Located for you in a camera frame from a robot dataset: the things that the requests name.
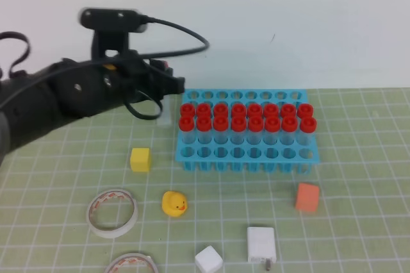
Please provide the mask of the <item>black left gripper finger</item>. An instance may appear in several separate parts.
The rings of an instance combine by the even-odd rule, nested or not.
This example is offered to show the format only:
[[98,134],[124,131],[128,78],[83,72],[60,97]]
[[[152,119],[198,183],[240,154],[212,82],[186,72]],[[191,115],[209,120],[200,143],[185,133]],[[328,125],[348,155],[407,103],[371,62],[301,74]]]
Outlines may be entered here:
[[184,77],[163,77],[163,95],[183,94],[185,92]]

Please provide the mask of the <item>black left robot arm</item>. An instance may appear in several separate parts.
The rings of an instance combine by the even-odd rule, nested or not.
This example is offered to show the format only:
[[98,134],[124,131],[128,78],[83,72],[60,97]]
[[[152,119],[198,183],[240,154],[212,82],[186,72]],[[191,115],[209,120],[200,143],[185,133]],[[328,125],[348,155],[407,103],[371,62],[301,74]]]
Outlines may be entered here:
[[137,52],[75,62],[64,59],[36,73],[1,82],[1,157],[76,120],[121,105],[182,94],[185,79],[163,60]]

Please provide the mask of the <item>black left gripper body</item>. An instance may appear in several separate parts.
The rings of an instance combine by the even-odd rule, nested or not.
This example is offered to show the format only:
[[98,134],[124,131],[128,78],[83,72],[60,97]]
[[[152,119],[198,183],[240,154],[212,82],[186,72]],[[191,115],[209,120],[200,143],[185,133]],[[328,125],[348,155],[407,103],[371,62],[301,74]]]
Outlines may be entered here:
[[175,77],[166,61],[144,58],[135,50],[114,56],[108,60],[105,68],[114,74],[117,87],[128,103],[144,99],[162,100],[165,97],[163,77]]

